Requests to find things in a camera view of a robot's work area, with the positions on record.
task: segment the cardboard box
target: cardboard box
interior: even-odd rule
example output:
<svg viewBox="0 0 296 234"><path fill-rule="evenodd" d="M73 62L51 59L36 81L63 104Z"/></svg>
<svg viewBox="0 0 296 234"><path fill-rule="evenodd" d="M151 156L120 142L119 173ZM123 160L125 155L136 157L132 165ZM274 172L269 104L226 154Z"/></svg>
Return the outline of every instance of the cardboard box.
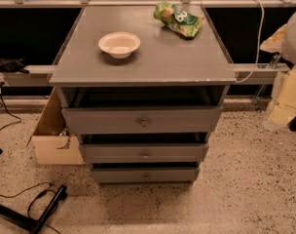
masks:
<svg viewBox="0 0 296 234"><path fill-rule="evenodd" d="M78 139L72 135L59 135L64 128L60 99L53 90L31 138L38 164L84 164Z"/></svg>

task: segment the speckled floor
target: speckled floor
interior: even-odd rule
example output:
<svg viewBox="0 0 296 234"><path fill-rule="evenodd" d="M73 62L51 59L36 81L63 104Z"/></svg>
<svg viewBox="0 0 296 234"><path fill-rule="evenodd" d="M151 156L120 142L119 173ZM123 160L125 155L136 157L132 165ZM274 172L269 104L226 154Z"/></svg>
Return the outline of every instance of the speckled floor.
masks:
<svg viewBox="0 0 296 234"><path fill-rule="evenodd" d="M27 143L42 106L9 106L22 119L0 133L0 193L43 181L67 186L48 224L61 233L296 233L296 132L268 132L249 100L227 99L193 185L98 186L89 167L37 165ZM0 127L12 119L0 113ZM3 204L23 215L42 185ZM50 193L31 211L38 217ZM0 218L0 234L26 231ZM44 227L41 233L56 233Z"/></svg>

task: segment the green chip bag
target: green chip bag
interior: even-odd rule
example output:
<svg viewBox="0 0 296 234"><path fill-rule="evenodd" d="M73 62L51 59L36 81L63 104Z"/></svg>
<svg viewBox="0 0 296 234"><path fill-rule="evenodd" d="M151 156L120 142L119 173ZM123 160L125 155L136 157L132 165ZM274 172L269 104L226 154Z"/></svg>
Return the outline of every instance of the green chip bag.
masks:
<svg viewBox="0 0 296 234"><path fill-rule="evenodd" d="M188 38L195 37L204 19L190 15L168 2L156 4L154 18L163 22L171 30Z"/></svg>

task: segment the table surface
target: table surface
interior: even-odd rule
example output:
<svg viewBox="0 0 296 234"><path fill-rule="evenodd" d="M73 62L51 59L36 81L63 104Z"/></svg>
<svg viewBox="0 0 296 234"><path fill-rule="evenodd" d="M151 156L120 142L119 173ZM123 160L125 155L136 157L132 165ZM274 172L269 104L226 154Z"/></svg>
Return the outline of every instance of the table surface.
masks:
<svg viewBox="0 0 296 234"><path fill-rule="evenodd" d="M198 5L183 9L203 16ZM236 79L206 20L193 39L186 39L153 18L155 6L86 7L50 82L56 86L230 85ZM98 41L125 31L140 38L128 58L103 53Z"/></svg>

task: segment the bowl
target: bowl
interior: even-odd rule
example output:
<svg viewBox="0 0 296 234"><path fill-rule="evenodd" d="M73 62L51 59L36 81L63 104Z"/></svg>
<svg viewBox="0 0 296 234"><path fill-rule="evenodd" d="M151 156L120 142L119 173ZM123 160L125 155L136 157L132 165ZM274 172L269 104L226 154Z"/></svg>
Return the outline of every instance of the bowl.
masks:
<svg viewBox="0 0 296 234"><path fill-rule="evenodd" d="M131 33L115 32L103 36L98 46L115 59L125 59L140 45L140 39Z"/></svg>

